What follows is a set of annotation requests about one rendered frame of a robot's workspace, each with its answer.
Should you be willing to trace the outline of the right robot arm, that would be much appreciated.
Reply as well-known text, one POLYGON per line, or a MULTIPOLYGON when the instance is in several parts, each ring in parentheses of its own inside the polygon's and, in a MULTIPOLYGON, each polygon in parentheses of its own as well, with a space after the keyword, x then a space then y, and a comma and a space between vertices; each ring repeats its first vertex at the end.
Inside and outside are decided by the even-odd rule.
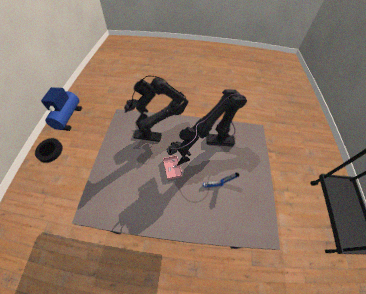
POLYGON ((165 81, 163 81, 162 79, 160 79, 158 77, 155 77, 151 83, 148 83, 145 80, 142 80, 142 81, 141 80, 138 81, 134 85, 134 91, 136 90, 136 92, 143 95, 144 99, 151 101, 156 94, 158 94, 158 95, 165 94, 166 96, 170 97, 171 99, 174 99, 163 110, 138 122, 137 127, 139 130, 135 130, 134 135, 133 135, 133 138, 160 141, 162 133, 151 132, 151 128, 155 124, 164 120, 167 117, 182 114, 188 104, 188 100, 186 98, 184 98, 183 95, 181 95, 181 94, 183 94, 182 92, 180 92, 181 93, 180 94, 175 89, 170 87, 165 81), (140 85, 139 85, 139 83, 140 83, 140 85), (151 86, 149 86, 149 84, 151 84, 151 86, 154 86, 154 88, 153 87, 151 88, 151 86), (138 87, 138 85, 139 85, 139 87, 138 87), (142 134, 144 134, 144 136, 142 136, 142 134))

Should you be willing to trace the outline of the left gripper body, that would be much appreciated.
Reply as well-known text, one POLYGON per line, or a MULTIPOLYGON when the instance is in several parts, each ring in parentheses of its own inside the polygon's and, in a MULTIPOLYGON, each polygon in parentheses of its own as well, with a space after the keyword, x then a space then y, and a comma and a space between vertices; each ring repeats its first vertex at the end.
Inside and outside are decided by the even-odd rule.
MULTIPOLYGON (((189 141, 187 142, 187 141, 183 141, 183 142, 178 142, 178 141, 176 141, 176 142, 173 142, 173 144, 172 145, 170 145, 168 148, 169 149, 176 149, 176 148, 180 148, 180 147, 183 147, 183 146, 185 146, 186 144, 188 144, 189 143, 189 141)), ((187 145, 186 147, 184 147, 184 148, 181 148, 181 149, 178 149, 178 151, 179 151, 179 153, 182 155, 182 157, 184 158, 184 159, 187 159, 187 160, 189 160, 189 158, 186 156, 186 155, 188 155, 188 156, 190 156, 191 155, 191 153, 188 151, 191 147, 193 146, 193 144, 189 144, 189 145, 187 145)), ((173 152, 175 152, 175 151, 177 151, 177 150, 172 150, 171 152, 173 153, 173 152)))

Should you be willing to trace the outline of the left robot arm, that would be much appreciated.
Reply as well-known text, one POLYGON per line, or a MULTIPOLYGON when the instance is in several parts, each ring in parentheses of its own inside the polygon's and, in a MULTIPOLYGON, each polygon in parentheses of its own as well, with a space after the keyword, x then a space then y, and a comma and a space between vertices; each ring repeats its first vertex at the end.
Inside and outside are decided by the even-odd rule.
POLYGON ((199 137, 203 139, 206 136, 207 136, 207 142, 209 143, 232 144, 232 145, 235 144, 235 137, 230 136, 228 134, 230 131, 230 125, 238 109, 242 108, 247 103, 247 99, 241 95, 232 95, 233 97, 230 96, 229 98, 227 98, 231 94, 236 93, 240 94, 236 89, 225 89, 222 93, 224 95, 222 96, 220 101, 207 115, 202 117, 192 128, 187 127, 186 129, 180 131, 179 134, 180 139, 185 140, 187 142, 188 141, 191 142, 196 135, 195 130, 196 125, 206 119, 204 122, 200 123, 197 126, 197 136, 195 140, 190 144, 194 145, 194 143, 199 139, 199 137), (215 129, 218 132, 218 134, 209 134, 209 131, 212 129, 211 127, 223 113, 224 116, 215 129))

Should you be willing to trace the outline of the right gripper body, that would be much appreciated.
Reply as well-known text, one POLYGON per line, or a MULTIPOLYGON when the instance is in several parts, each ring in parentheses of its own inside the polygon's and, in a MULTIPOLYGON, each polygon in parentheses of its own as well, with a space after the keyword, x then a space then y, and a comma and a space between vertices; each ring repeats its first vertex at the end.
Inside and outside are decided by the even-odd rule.
POLYGON ((132 100, 129 100, 130 102, 128 102, 127 104, 130 106, 131 105, 131 103, 133 104, 132 106, 131 106, 131 108, 135 108, 136 107, 136 109, 144 116, 144 117, 147 117, 147 115, 146 114, 144 114, 144 112, 146 112, 146 113, 148 113, 149 111, 145 108, 148 104, 149 104, 149 100, 147 100, 147 99, 144 99, 144 96, 142 95, 141 97, 140 97, 140 99, 139 100, 136 100, 136 99, 133 99, 133 101, 132 100), (139 106, 139 107, 138 107, 139 106))

